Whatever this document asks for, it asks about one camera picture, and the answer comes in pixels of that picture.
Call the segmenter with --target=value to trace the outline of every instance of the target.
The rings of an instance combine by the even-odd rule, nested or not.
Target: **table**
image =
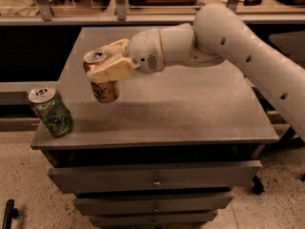
[[[83,28],[55,86],[74,121],[60,138],[40,123],[31,147],[48,176],[93,225],[207,222],[236,185],[249,185],[251,160],[277,135],[242,72],[228,61],[172,66],[119,82],[113,103],[98,103],[83,69],[85,52],[150,27]]]

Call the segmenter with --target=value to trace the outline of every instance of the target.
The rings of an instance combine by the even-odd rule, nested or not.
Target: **can lid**
[[[52,99],[55,94],[55,88],[36,88],[30,91],[29,101],[32,103],[44,103]]]
[[[107,52],[104,50],[92,50],[84,55],[84,62],[96,64],[107,58]]]

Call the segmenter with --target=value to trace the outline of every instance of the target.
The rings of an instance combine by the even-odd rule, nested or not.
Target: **soda can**
[[[84,55],[84,69],[87,73],[102,64],[107,58],[107,53],[103,50],[89,51]],[[116,81],[105,83],[91,83],[91,89],[95,98],[101,103],[111,103],[119,96]]]
[[[31,90],[29,101],[30,107],[51,135],[59,137],[71,130],[71,113],[64,105],[61,94],[54,87]]]

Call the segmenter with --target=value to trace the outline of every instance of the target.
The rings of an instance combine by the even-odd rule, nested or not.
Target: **white robotic arm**
[[[87,72],[94,83],[130,77],[135,70],[155,73],[171,65],[212,66],[227,59],[305,140],[304,69],[260,40],[222,5],[202,7],[193,26],[142,31],[100,50],[105,61]]]

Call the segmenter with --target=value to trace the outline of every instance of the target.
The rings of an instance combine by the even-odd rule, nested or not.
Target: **tile floor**
[[[20,216],[12,229],[92,229],[73,207],[72,195],[63,195],[47,177],[51,167],[39,151],[31,149],[34,131],[0,132],[0,224],[6,202],[15,200]],[[171,229],[303,229],[305,228],[305,145],[303,148],[261,157],[258,175],[265,193],[234,188],[234,199],[204,225],[165,226]]]

